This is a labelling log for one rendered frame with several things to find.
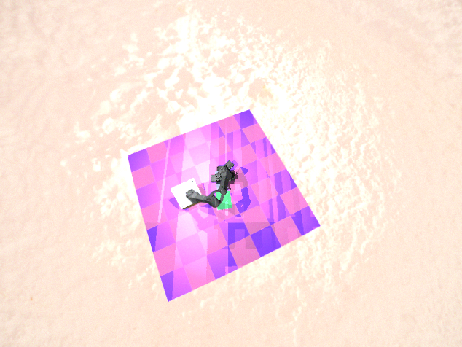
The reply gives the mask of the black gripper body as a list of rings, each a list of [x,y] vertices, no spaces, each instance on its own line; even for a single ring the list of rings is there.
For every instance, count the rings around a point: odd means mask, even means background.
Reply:
[[[211,175],[211,182],[212,183],[218,182],[219,180],[221,181],[222,178],[218,177],[218,176],[216,177],[216,174]],[[235,180],[235,173],[234,172],[232,172],[232,177],[231,177],[230,181],[232,181],[232,180]]]

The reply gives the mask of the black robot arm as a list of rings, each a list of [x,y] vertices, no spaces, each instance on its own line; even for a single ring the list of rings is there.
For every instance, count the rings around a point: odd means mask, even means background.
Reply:
[[[220,165],[216,167],[218,173],[216,174],[218,177],[221,177],[221,183],[219,189],[212,191],[208,196],[200,195],[197,191],[190,189],[186,191],[186,199],[191,203],[207,203],[211,207],[216,208],[218,207],[224,200],[224,196],[227,194],[227,186],[229,179],[232,177],[232,172],[230,169],[234,166],[234,163],[231,161],[227,161],[225,165]],[[220,200],[214,195],[216,192],[221,193]]]

